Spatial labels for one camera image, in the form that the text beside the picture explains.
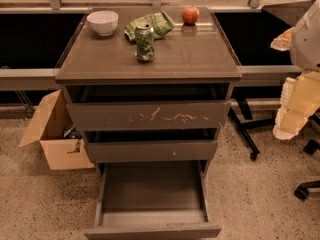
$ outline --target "white bowl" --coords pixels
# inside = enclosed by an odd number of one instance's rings
[[[112,11],[98,11],[87,17],[89,26],[101,36],[109,36],[117,28],[119,16]]]

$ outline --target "table top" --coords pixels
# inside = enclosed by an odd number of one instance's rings
[[[64,61],[56,81],[59,84],[201,82],[238,80],[237,59],[225,42],[207,8],[200,9],[196,25],[182,22],[182,7],[106,8],[119,14],[111,36],[94,33],[86,22]],[[174,21],[174,29],[155,40],[155,60],[142,63],[136,45],[124,34],[132,20],[164,10]]]

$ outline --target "desk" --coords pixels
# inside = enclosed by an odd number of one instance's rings
[[[109,37],[81,30],[56,81],[89,159],[102,174],[89,239],[194,239],[221,228],[207,214],[204,179],[240,79],[236,57],[210,12],[195,26],[182,8],[162,8],[175,28],[155,41],[155,61],[139,63],[124,35],[155,8],[119,14]]]

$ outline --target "apple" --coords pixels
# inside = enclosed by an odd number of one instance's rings
[[[184,23],[193,25],[199,19],[199,10],[194,6],[187,6],[182,11],[182,19]]]

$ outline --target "floor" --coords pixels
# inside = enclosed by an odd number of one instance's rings
[[[266,108],[254,112],[270,115]],[[0,106],[0,240],[86,239],[100,178],[94,169],[51,171],[39,143],[19,149],[23,117],[20,107]],[[302,152],[310,138],[320,141],[318,129],[309,123],[290,141],[275,139],[272,127],[250,134],[261,151],[255,162],[227,120],[209,167],[209,215],[222,226],[217,240],[319,239],[318,193],[305,202],[293,195],[300,182],[320,178],[319,151]]]

